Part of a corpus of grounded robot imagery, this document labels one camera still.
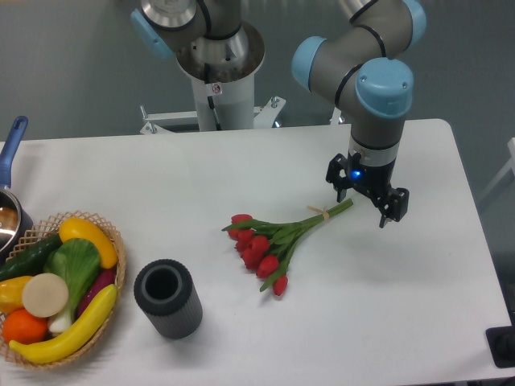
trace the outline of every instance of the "pot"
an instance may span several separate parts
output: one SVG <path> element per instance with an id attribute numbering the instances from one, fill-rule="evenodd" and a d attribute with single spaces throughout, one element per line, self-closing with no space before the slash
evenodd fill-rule
<path id="1" fill-rule="evenodd" d="M 27 117 L 17 117 L 0 153 L 0 266 L 25 231 L 32 228 L 31 217 L 10 191 L 11 167 L 16 150 L 28 125 Z"/>

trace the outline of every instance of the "black cylinder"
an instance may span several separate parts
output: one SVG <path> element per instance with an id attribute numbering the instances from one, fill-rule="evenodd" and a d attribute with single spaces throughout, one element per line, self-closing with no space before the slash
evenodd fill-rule
<path id="1" fill-rule="evenodd" d="M 202 305 L 192 275 L 178 261 L 151 262 L 136 277 L 134 297 L 161 335 L 181 339 L 202 321 Z"/>

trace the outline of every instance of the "flower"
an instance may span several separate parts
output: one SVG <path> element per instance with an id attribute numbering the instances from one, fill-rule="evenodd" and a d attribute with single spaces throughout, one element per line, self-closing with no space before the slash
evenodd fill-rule
<path id="1" fill-rule="evenodd" d="M 301 238 L 314 226 L 339 215 L 352 204 L 347 199 L 322 214 L 285 224 L 268 223 L 251 215 L 238 214 L 231 217 L 231 225 L 222 231 L 227 231 L 231 238 L 237 240 L 235 248 L 241 254 L 245 267 L 257 270 L 257 277 L 265 279 L 260 291 L 272 285 L 274 294 L 281 296 L 288 283 L 286 271 Z"/>
<path id="2" fill-rule="evenodd" d="M 284 290 L 288 285 L 288 277 L 286 275 L 279 276 L 279 278 L 272 285 L 272 289 L 274 290 L 275 296 L 281 296 L 284 294 Z"/>
<path id="3" fill-rule="evenodd" d="M 277 268 L 279 268 L 278 258 L 274 255 L 268 255 L 261 261 L 259 267 L 257 267 L 256 276 L 261 279 L 266 279 L 274 273 Z"/>

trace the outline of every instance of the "radish slice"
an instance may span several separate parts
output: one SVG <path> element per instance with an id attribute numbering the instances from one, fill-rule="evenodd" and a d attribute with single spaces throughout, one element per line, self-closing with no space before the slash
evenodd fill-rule
<path id="1" fill-rule="evenodd" d="M 53 273 L 34 276 L 23 288 L 22 303 L 29 314 L 48 318 L 61 311 L 68 301 L 68 286 Z"/>

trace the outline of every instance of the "yellow bell pepper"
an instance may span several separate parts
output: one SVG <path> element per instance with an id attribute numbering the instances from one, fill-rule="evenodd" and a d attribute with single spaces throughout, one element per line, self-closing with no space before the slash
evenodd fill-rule
<path id="1" fill-rule="evenodd" d="M 111 240 L 103 231 L 91 221 L 79 217 L 71 217 L 63 221 L 59 228 L 61 241 L 66 242 L 71 239 L 86 239 L 97 247 L 100 255 L 100 267 L 111 269 L 118 262 L 118 255 Z"/>
<path id="2" fill-rule="evenodd" d="M 0 312 L 10 314 L 23 308 L 23 288 L 31 279 L 32 276 L 21 276 L 0 281 Z"/>

